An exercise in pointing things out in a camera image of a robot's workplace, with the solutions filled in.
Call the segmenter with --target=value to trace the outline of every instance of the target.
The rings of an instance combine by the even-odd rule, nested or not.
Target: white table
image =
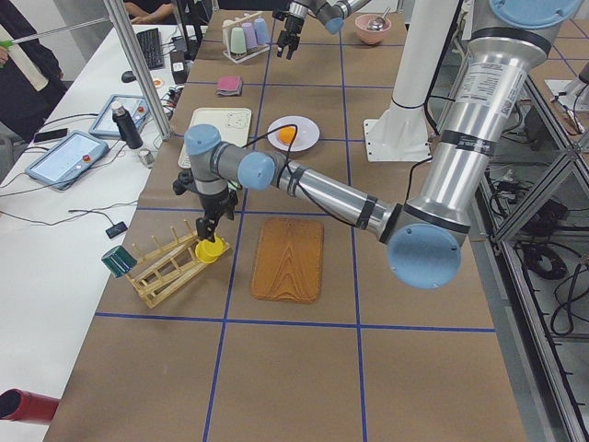
[[[136,30],[153,26],[137,26]],[[160,27],[163,42],[176,27]],[[71,86],[50,120],[77,113],[100,112],[112,94],[142,95],[137,82],[123,84],[121,73],[130,66],[113,30],[100,45]],[[162,69],[151,71],[164,80],[157,90],[164,96],[174,80],[169,59]],[[87,132],[93,118],[72,119],[48,126]],[[153,122],[142,131],[144,147],[156,151],[161,138]],[[103,158],[110,161],[122,143]],[[92,209],[137,199],[149,175],[136,153],[124,155],[104,168],[90,170],[70,189],[42,189],[14,196],[0,196],[0,210],[29,219],[55,222],[74,214],[70,209]],[[22,172],[39,153],[26,152],[4,184]],[[0,189],[0,195],[39,188],[26,175]],[[130,224],[135,207],[105,210],[114,223]],[[100,261],[104,252],[122,243],[124,235],[109,239],[110,222],[90,214],[54,227],[33,225],[0,215],[0,393],[12,388],[61,397],[88,325],[109,276]],[[19,422],[0,422],[0,440],[42,440],[47,427]]]

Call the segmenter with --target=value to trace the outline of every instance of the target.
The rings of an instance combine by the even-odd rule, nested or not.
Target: bowl
[[[356,35],[366,44],[378,44],[388,35],[392,28],[392,23],[388,18],[385,18],[386,24],[381,30],[368,30],[366,27],[368,23],[382,14],[363,14],[354,20],[356,27]]]

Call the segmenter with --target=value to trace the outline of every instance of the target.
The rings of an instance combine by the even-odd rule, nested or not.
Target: white plate
[[[315,145],[319,139],[319,128],[314,122],[308,118],[294,115],[279,118],[268,127],[268,132],[272,129],[276,129],[277,127],[284,126],[285,124],[296,124],[297,127],[296,138],[294,139],[291,152],[301,152],[302,150],[307,150],[308,148]],[[288,145],[280,141],[278,138],[279,132],[280,131],[276,131],[273,134],[268,135],[268,141],[270,141],[271,144],[277,149],[286,152],[288,150]]]

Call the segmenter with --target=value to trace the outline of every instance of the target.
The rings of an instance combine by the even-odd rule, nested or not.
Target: black cylinder
[[[110,108],[112,109],[112,120],[117,123],[121,140],[125,141],[131,149],[138,149],[144,145],[144,140],[139,135],[131,113],[119,101],[113,101]]]

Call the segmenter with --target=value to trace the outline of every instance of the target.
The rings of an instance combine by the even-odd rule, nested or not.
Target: power adapter
[[[127,231],[127,225],[122,221],[120,223],[115,224],[112,227],[106,229],[107,235],[110,239],[118,237],[122,232]]]

